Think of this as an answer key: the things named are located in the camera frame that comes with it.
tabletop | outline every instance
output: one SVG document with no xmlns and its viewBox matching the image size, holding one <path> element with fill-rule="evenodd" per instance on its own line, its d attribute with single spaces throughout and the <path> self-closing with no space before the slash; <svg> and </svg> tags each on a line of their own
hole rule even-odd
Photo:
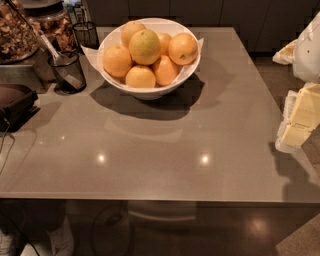
<svg viewBox="0 0 320 256">
<path fill-rule="evenodd" d="M 303 150 L 275 150 L 281 111 L 232 28 L 203 38 L 196 72 L 154 101 L 108 84 L 82 56 L 84 91 L 51 86 L 5 137 L 1 198 L 319 203 Z"/>
</svg>

orange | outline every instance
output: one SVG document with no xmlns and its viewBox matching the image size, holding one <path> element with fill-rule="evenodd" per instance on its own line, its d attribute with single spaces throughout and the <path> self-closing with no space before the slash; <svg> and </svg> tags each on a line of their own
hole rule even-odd
<svg viewBox="0 0 320 256">
<path fill-rule="evenodd" d="M 152 64 L 153 73 L 156 76 L 156 82 L 161 86 L 170 85 L 179 74 L 179 68 L 167 55 L 161 55 L 160 58 Z"/>
<path fill-rule="evenodd" d="M 121 28 L 121 42 L 125 47 L 129 47 L 129 42 L 132 35 L 139 30 L 145 29 L 145 25 L 143 25 L 140 21 L 131 20 L 124 24 Z"/>
<path fill-rule="evenodd" d="M 126 84 L 134 88 L 153 88 L 156 86 L 156 77 L 149 67 L 136 65 L 127 73 Z"/>
<path fill-rule="evenodd" d="M 137 64 L 151 65 L 159 58 L 160 50 L 159 37 L 150 29 L 140 30 L 130 39 L 129 51 Z"/>
<path fill-rule="evenodd" d="M 159 32 L 157 34 L 161 45 L 160 55 L 168 55 L 168 46 L 172 37 L 167 33 Z"/>
<path fill-rule="evenodd" d="M 132 67 L 129 50 L 122 45 L 108 47 L 103 53 L 103 68 L 111 76 L 124 77 Z"/>
<path fill-rule="evenodd" d="M 179 33 L 170 40 L 168 54 L 178 65 L 190 64 L 198 55 L 198 42 L 188 33 Z"/>
</svg>

cabinet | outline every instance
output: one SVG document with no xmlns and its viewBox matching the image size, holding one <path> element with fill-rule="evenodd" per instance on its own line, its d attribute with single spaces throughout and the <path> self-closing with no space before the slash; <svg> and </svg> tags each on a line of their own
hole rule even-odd
<svg viewBox="0 0 320 256">
<path fill-rule="evenodd" d="M 272 1 L 255 52 L 275 52 L 296 39 L 312 20 L 318 0 Z"/>
<path fill-rule="evenodd" d="M 274 53 L 296 39 L 319 0 L 83 0 L 97 26 L 160 17 L 185 26 L 234 27 L 248 52 Z"/>
<path fill-rule="evenodd" d="M 171 0 L 170 16 L 187 26 L 217 26 L 223 0 Z"/>
<path fill-rule="evenodd" d="M 96 26 L 118 26 L 128 21 L 128 0 L 86 0 Z"/>
<path fill-rule="evenodd" d="M 247 51 L 254 51 L 271 1 L 224 0 L 219 25 L 234 27 Z"/>
<path fill-rule="evenodd" d="M 169 0 L 128 0 L 131 17 L 169 17 Z"/>
</svg>

jar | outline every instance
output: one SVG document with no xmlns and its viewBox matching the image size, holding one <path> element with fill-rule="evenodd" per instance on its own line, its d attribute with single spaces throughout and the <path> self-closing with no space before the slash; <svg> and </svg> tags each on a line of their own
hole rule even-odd
<svg viewBox="0 0 320 256">
<path fill-rule="evenodd" d="M 56 38 L 59 51 L 74 51 L 77 43 L 72 22 L 60 0 L 20 0 L 29 23 L 46 37 Z"/>
<path fill-rule="evenodd" d="M 33 28 L 11 0 L 0 0 L 0 64 L 28 58 L 39 48 Z"/>
</svg>

fruit bowl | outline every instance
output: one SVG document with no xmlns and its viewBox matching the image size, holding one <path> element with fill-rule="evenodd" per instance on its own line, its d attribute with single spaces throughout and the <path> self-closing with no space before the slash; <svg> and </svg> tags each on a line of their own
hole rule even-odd
<svg viewBox="0 0 320 256">
<path fill-rule="evenodd" d="M 103 53 L 105 49 L 108 47 L 119 44 L 121 42 L 121 27 L 113 30 L 100 44 L 97 53 L 96 59 L 96 69 L 100 72 L 100 74 L 104 77 L 104 79 L 109 82 L 111 85 L 115 86 L 119 90 L 130 94 L 138 99 L 142 100 L 154 100 L 162 97 L 163 95 L 175 90 L 178 88 L 183 82 L 185 82 L 192 73 L 196 70 L 201 57 L 201 40 L 199 41 L 195 35 L 183 25 L 166 19 L 159 18 L 147 18 L 140 19 L 141 23 L 143 23 L 148 29 L 151 29 L 155 32 L 164 32 L 168 33 L 171 36 L 174 36 L 181 32 L 186 32 L 191 34 L 198 41 L 198 56 L 197 58 L 189 65 L 185 65 L 181 68 L 180 73 L 176 77 L 176 79 L 168 86 L 160 87 L 156 86 L 155 88 L 132 88 L 125 84 L 123 79 L 118 79 L 110 76 L 103 68 Z"/>
</svg>

